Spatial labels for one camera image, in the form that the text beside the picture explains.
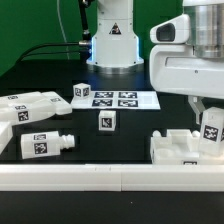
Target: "black tabletop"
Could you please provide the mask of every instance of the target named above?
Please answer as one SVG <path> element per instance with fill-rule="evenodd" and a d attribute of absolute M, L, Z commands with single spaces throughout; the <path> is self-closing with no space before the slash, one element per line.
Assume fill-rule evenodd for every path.
<path fill-rule="evenodd" d="M 145 70 L 125 75 L 105 75 L 88 71 L 79 61 L 24 61 L 0 78 L 0 95 L 55 91 L 72 101 L 73 85 L 87 83 L 98 91 L 151 91 L 147 63 Z M 116 110 L 114 132 L 98 128 L 100 110 L 73 110 L 72 114 L 13 127 L 14 137 L 0 155 L 2 163 L 151 163 L 150 137 L 154 130 L 196 130 L 194 114 L 187 99 L 180 95 L 160 94 L 161 110 Z M 22 160 L 20 136 L 27 133 L 59 131 L 73 134 L 76 147 L 61 156 Z"/>
<path fill-rule="evenodd" d="M 148 63 L 143 72 L 105 75 L 78 61 L 24 61 L 0 77 L 0 96 L 55 91 L 68 102 L 73 85 L 92 90 L 153 90 Z M 13 127 L 14 137 L 0 155 L 1 164 L 150 164 L 154 130 L 200 130 L 186 96 L 158 93 L 161 110 L 117 110 L 114 132 L 98 130 L 99 110 L 73 110 L 70 115 Z M 207 107 L 223 107 L 206 100 Z M 22 160 L 21 134 L 58 130 L 74 134 L 76 147 L 60 156 Z M 209 192 L 1 192 L 1 223 L 223 223 L 224 194 Z"/>

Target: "printed marker sheet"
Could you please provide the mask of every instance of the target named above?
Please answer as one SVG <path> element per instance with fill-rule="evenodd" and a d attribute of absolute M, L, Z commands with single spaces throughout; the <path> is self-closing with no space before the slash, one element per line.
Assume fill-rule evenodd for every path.
<path fill-rule="evenodd" d="M 71 105 L 74 109 L 160 110 L 154 91 L 91 91 L 88 98 L 74 97 Z"/>

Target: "sticker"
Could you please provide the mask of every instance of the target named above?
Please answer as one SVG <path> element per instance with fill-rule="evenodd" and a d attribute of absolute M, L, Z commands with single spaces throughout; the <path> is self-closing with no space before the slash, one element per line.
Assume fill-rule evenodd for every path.
<path fill-rule="evenodd" d="M 118 100 L 119 107 L 138 107 L 137 100 Z"/>
<path fill-rule="evenodd" d="M 16 110 L 25 110 L 27 109 L 27 107 L 25 105 L 21 105 L 21 106 L 15 106 Z"/>
<path fill-rule="evenodd" d="M 198 165 L 197 161 L 183 161 L 183 165 Z"/>
<path fill-rule="evenodd" d="M 113 98 L 113 92 L 96 92 L 94 98 Z"/>
<path fill-rule="evenodd" d="M 217 138 L 218 138 L 218 132 L 219 132 L 219 130 L 217 128 L 205 125 L 205 131 L 204 131 L 204 136 L 203 137 L 205 139 L 216 142 Z"/>
<path fill-rule="evenodd" d="M 18 113 L 19 122 L 28 121 L 29 120 L 29 112 L 23 111 Z"/>
<path fill-rule="evenodd" d="M 112 118 L 102 118 L 102 128 L 112 128 Z"/>
<path fill-rule="evenodd" d="M 15 100 L 15 99 L 18 99 L 18 98 L 19 98 L 18 96 L 8 96 L 9 100 Z"/>
<path fill-rule="evenodd" d="M 89 96 L 89 88 L 83 89 L 83 96 Z"/>
<path fill-rule="evenodd" d="M 132 99 L 137 99 L 138 95 L 137 92 L 119 92 L 119 98 L 132 98 Z"/>
<path fill-rule="evenodd" d="M 38 141 L 38 140 L 46 140 L 47 135 L 46 134 L 39 134 L 39 135 L 34 135 L 33 140 Z"/>
<path fill-rule="evenodd" d="M 111 107 L 113 100 L 93 100 L 93 107 Z"/>
<path fill-rule="evenodd" d="M 113 35 L 121 35 L 120 28 L 118 27 L 117 23 L 114 24 L 113 28 L 111 29 L 109 34 Z"/>
<path fill-rule="evenodd" d="M 75 95 L 76 96 L 81 96 L 81 89 L 75 88 Z"/>
<path fill-rule="evenodd" d="M 60 98 L 54 98 L 54 99 L 51 99 L 51 102 L 53 103 L 57 103 L 57 102 L 60 102 L 61 99 Z"/>
<path fill-rule="evenodd" d="M 47 143 L 35 143 L 34 151 L 36 155 L 47 153 Z"/>

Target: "white box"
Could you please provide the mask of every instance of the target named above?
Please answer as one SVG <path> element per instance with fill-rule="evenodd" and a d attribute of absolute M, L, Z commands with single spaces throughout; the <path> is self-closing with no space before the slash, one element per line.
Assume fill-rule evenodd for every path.
<path fill-rule="evenodd" d="M 168 129 L 166 137 L 156 132 L 151 138 L 150 149 L 154 165 L 199 165 L 207 162 L 200 158 L 198 152 L 199 132 L 195 136 L 187 129 Z"/>
<path fill-rule="evenodd" d="M 212 156 L 223 155 L 224 110 L 212 107 L 203 113 L 199 151 Z"/>
<path fill-rule="evenodd" d="M 91 86 L 88 84 L 80 83 L 73 86 L 74 97 L 79 99 L 85 99 L 89 97 Z"/>
<path fill-rule="evenodd" d="M 116 127 L 116 111 L 101 110 L 99 114 L 99 130 L 114 131 Z"/>

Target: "white bottle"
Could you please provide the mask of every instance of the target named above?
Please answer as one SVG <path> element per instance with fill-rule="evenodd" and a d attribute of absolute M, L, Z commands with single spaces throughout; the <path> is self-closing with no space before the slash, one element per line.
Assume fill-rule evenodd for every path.
<path fill-rule="evenodd" d="M 62 149 L 75 147 L 73 135 L 59 136 L 57 131 L 26 134 L 21 137 L 23 159 L 60 155 Z"/>

